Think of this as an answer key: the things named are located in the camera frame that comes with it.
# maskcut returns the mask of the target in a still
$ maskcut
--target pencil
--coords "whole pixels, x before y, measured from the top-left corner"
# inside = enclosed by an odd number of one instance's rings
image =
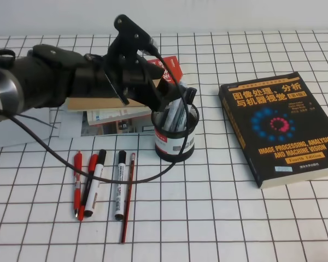
[[[135,168],[135,153],[131,154],[131,163],[130,163],[130,173],[129,173],[129,181],[132,181],[133,179],[133,171]],[[121,234],[121,243],[125,243],[126,238],[126,228],[127,228],[127,221],[129,218],[129,209],[130,209],[130,200],[131,200],[131,190],[132,190],[132,184],[129,184],[127,187],[127,196],[126,196],[126,208],[125,208],[125,214],[124,214],[124,220],[123,220],[123,226],[122,226],[122,234]]]

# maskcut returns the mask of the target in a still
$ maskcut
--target black wire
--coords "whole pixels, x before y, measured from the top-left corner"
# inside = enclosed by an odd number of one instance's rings
[[[35,120],[41,124],[45,124],[46,126],[49,126],[49,127],[52,127],[52,128],[57,128],[55,126],[53,126],[52,124],[48,124],[40,119],[37,119],[36,117],[32,117],[32,116],[26,116],[26,115],[22,115],[22,114],[16,114],[16,116],[20,116],[20,117],[24,117],[24,118],[28,118],[28,119],[32,119],[32,120]]]
[[[163,65],[167,69],[169,75],[172,77],[172,79],[173,79],[173,81],[175,83],[175,86],[176,86],[176,88],[177,88],[177,90],[178,90],[178,92],[180,94],[181,100],[183,101],[186,115],[188,116],[189,115],[189,111],[188,111],[187,102],[185,101],[183,91],[180,89],[180,86],[179,86],[179,84],[178,84],[178,82],[177,82],[174,74],[172,73],[172,71],[170,70],[170,68],[168,67],[168,65],[166,64],[166,62],[163,60],[163,58],[161,57],[161,55],[158,52],[155,54],[155,56],[163,63]],[[81,175],[83,175],[83,176],[85,176],[87,178],[90,178],[90,179],[94,179],[94,180],[98,180],[98,181],[102,181],[102,182],[106,182],[106,183],[114,183],[114,184],[140,184],[140,183],[146,183],[146,182],[152,181],[154,179],[157,179],[158,177],[161,177],[166,172],[168,172],[170,169],[172,169],[175,166],[175,164],[176,164],[176,162],[173,162],[173,163],[170,164],[170,166],[168,166],[165,170],[163,170],[159,174],[157,174],[155,176],[152,176],[152,177],[149,177],[149,178],[146,178],[146,179],[142,179],[142,180],[118,181],[118,180],[111,180],[111,179],[101,178],[101,177],[97,177],[97,176],[92,176],[92,175],[89,175],[88,173],[83,172],[82,170],[79,170],[79,169],[75,168],[68,161],[66,161],[62,157],[60,157],[54,150],[52,150],[47,144],[45,144],[37,135],[35,135],[35,133],[33,131],[31,131],[29,129],[29,127],[27,127],[25,124],[23,124],[17,118],[15,118],[12,114],[0,110],[0,115],[5,116],[6,118],[10,119],[15,124],[17,124],[19,127],[21,127],[32,138],[34,138],[37,143],[39,143],[43,148],[45,148],[47,152],[49,152],[52,156],[54,156],[62,164],[64,164],[65,166],[71,168],[75,172],[77,172],[77,173],[79,173],[79,174],[81,174]],[[187,117],[186,130],[185,130],[185,138],[184,138],[184,142],[182,144],[181,150],[180,150],[179,154],[177,155],[178,158],[183,154],[183,150],[185,149],[185,145],[187,143],[188,136],[189,136],[189,121],[188,121],[188,117]]]

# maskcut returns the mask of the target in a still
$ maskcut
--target black book cover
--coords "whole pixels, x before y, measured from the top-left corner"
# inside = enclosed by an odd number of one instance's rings
[[[328,175],[328,117],[298,72],[225,84],[219,97],[259,187]]]

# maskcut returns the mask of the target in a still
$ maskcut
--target black robotic arm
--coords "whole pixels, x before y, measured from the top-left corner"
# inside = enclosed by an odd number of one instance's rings
[[[137,54],[142,50],[160,57],[151,36],[125,15],[114,26],[119,34],[104,56],[36,45],[27,57],[15,59],[13,51],[0,50],[0,110],[14,115],[60,106],[67,97],[118,97],[125,105],[132,99],[162,111],[180,98],[176,86],[165,80],[155,86],[153,80],[161,79],[164,70]]]

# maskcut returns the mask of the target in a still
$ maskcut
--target black mesh pen holder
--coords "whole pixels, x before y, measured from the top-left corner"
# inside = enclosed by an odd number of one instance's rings
[[[155,152],[167,162],[182,162],[187,160],[195,150],[195,128],[199,121],[199,112],[192,105],[189,114],[189,136],[183,154],[178,157],[185,139],[185,131],[170,132],[164,130],[165,120],[169,113],[170,105],[163,112],[152,112],[151,120],[155,128]]]

